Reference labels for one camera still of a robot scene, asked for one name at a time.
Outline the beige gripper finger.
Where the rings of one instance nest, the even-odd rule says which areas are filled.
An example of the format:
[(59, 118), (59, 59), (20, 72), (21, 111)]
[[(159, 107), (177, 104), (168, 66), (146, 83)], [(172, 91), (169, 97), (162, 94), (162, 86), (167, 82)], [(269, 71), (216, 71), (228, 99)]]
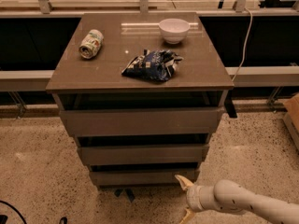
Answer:
[(182, 175), (175, 175), (176, 180), (179, 182), (181, 188), (186, 191), (193, 185), (193, 182)]
[(188, 222), (194, 218), (195, 213), (193, 212), (193, 210), (189, 207), (185, 208), (185, 216), (183, 217), (183, 219), (179, 222), (179, 224), (188, 224)]

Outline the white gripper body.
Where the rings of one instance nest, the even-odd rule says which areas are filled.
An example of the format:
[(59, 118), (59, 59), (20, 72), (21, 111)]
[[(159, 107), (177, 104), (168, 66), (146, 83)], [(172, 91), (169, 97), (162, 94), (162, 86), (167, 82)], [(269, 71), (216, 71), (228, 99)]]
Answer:
[(208, 186), (193, 185), (188, 188), (187, 204), (193, 212), (202, 212), (207, 210), (208, 194)]

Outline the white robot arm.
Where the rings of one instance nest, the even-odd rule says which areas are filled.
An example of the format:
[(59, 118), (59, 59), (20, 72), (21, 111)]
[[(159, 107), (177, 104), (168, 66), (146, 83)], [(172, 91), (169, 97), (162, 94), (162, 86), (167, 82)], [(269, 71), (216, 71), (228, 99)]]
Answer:
[(213, 210), (242, 215), (249, 211), (271, 224), (299, 224), (299, 205), (256, 194), (241, 185), (220, 180), (214, 186), (195, 185), (191, 180), (175, 175), (186, 192), (186, 215), (179, 224), (188, 224), (196, 213)]

